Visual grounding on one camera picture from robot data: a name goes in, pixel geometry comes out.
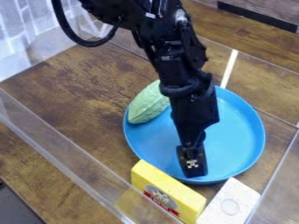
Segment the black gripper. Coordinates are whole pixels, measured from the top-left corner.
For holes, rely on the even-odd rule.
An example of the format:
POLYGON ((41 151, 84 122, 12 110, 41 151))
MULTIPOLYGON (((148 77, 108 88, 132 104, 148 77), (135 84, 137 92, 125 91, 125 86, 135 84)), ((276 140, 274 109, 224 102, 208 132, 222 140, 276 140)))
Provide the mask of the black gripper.
POLYGON ((220 121, 212 74, 203 73, 192 84, 183 87, 161 83, 159 88, 169 98, 172 121, 181 145, 185 146, 176 147, 183 174, 187 178, 206 176, 204 130, 220 121))

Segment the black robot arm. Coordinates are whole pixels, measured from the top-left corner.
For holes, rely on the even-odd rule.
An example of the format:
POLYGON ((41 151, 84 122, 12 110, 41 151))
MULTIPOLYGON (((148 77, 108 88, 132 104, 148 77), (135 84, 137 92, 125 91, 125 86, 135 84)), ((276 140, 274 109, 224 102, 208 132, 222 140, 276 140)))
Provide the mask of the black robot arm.
POLYGON ((196 37, 181 0, 79 0, 103 23, 132 32, 157 72, 160 92, 172 107, 180 145, 176 155, 185 177, 208 173, 206 129, 220 121, 211 73, 201 70, 208 57, 196 37))

